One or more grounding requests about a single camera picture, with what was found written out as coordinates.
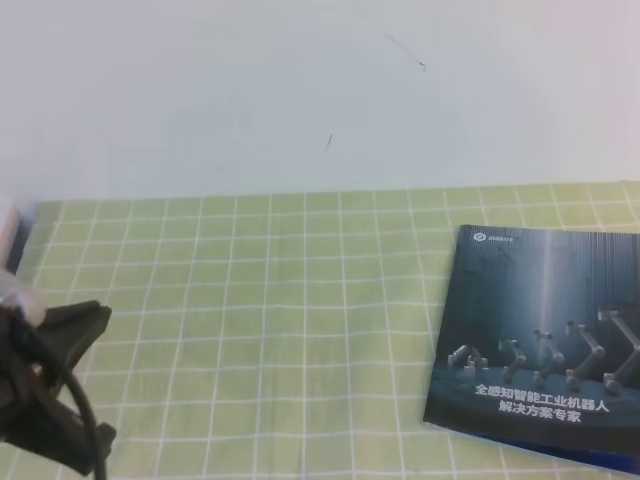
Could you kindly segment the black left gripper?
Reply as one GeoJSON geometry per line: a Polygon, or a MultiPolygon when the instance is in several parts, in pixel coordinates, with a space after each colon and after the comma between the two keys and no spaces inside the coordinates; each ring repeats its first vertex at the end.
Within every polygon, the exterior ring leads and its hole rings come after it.
{"type": "Polygon", "coordinates": [[[116,429],[96,420],[73,372],[105,332],[98,301],[49,308],[34,326],[1,304],[1,440],[81,475],[105,475],[116,429]]]}

